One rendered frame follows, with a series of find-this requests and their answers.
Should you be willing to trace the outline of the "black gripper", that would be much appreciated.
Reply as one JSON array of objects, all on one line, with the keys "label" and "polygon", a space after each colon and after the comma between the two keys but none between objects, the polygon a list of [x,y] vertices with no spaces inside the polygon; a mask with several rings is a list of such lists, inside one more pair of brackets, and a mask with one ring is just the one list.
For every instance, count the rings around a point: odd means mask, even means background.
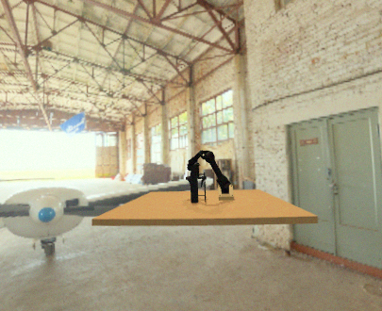
[{"label": "black gripper", "polygon": [[[197,177],[198,177],[198,179],[202,179],[202,182],[201,182],[201,187],[202,187],[203,182],[204,182],[204,176],[199,177],[199,175],[197,175]],[[190,177],[190,176],[187,176],[187,177],[186,177],[186,180],[188,180],[189,183],[191,184],[191,177]]]}]

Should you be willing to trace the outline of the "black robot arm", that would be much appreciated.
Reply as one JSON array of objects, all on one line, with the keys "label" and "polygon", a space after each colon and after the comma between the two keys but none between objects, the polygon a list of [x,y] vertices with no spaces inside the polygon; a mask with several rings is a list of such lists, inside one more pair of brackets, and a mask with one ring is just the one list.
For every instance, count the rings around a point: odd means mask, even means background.
[{"label": "black robot arm", "polygon": [[[190,171],[191,168],[196,168],[196,170],[199,171],[200,164],[196,163],[196,162],[200,156],[202,157],[202,159],[204,159],[206,162],[208,162],[210,164],[211,168],[214,170],[215,174],[217,175],[217,177],[218,177],[217,182],[221,188],[222,194],[229,194],[229,185],[231,183],[226,178],[226,176],[224,176],[222,174],[222,172],[220,171],[217,163],[215,162],[215,156],[211,151],[201,150],[200,152],[198,152],[198,154],[196,156],[192,157],[188,161],[189,162],[188,167],[187,167],[188,171]],[[194,164],[194,163],[196,163],[196,164]]]}]

